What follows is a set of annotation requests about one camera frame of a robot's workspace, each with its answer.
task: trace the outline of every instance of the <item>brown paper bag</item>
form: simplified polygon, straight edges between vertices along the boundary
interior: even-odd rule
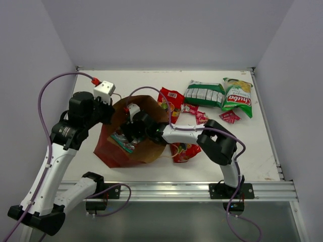
[[[155,144],[146,138],[141,141],[132,153],[128,153],[110,136],[121,124],[127,120],[124,111],[126,98],[121,99],[113,105],[116,112],[112,117],[111,125],[102,125],[99,141],[94,150],[97,155],[108,167],[130,167],[139,164],[151,163],[156,160],[165,149],[165,145]],[[156,122],[167,122],[168,117],[157,102],[150,96],[140,95],[130,97],[129,104],[137,104],[141,110],[150,115]]]

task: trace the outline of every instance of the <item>white cable clip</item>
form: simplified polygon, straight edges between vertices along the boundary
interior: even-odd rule
[[[29,200],[29,201],[27,202],[27,204],[28,204],[28,205],[34,205],[34,204],[35,204],[35,201],[31,201],[31,200]]]

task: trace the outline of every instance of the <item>small red packet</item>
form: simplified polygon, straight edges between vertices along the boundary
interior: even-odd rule
[[[167,101],[170,104],[171,113],[172,113],[171,121],[174,124],[176,123],[181,113],[182,105],[184,103],[184,96],[177,91],[171,91],[164,87],[160,90],[160,92],[163,95],[165,95],[165,97],[167,98]],[[166,100],[160,94],[158,95],[157,102],[159,106],[161,106],[163,109],[167,111],[167,113],[169,112]]]
[[[201,125],[201,124],[206,124],[207,121],[208,121],[208,116],[206,116],[205,112],[197,111],[197,113],[196,113],[196,123],[198,125]]]
[[[184,103],[183,113],[190,113],[192,115],[197,114],[198,106],[194,106],[188,103]]]
[[[237,116],[232,110],[222,113],[219,116],[222,120],[230,124],[234,124],[235,121],[240,120],[240,117]]]

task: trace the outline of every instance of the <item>green snack bag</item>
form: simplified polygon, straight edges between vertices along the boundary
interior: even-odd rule
[[[252,118],[251,88],[253,85],[237,79],[223,78],[226,88],[226,97],[222,110],[228,111],[235,107],[242,109],[249,118]]]
[[[224,88],[219,83],[204,83],[191,80],[184,93],[184,102],[200,106],[221,107],[224,95]]]

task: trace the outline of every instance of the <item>red connector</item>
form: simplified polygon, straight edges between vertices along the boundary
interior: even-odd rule
[[[96,78],[96,77],[93,77],[93,80],[91,81],[95,86],[98,86],[98,85],[100,85],[100,83],[101,83],[101,81],[98,79],[98,78]]]

